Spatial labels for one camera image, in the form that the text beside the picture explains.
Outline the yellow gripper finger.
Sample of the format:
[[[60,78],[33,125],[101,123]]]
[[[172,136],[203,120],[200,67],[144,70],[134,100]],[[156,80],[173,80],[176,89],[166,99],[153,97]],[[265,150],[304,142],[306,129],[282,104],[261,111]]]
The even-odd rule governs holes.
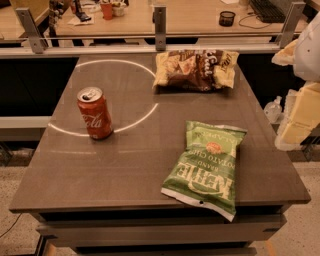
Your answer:
[[[320,124],[320,83],[306,82],[298,91],[290,90],[285,100],[284,116],[277,130],[275,146],[291,151]]]
[[[280,66],[293,65],[295,63],[295,49],[297,42],[297,39],[290,42],[272,57],[271,62]]]

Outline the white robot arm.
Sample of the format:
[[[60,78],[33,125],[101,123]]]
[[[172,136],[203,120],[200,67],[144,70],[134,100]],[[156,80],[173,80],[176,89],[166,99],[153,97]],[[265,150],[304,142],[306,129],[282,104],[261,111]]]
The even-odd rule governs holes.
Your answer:
[[[298,92],[286,97],[275,139],[277,149],[291,151],[320,124],[320,13],[296,40],[273,56],[272,62],[292,65],[294,75],[305,81]]]

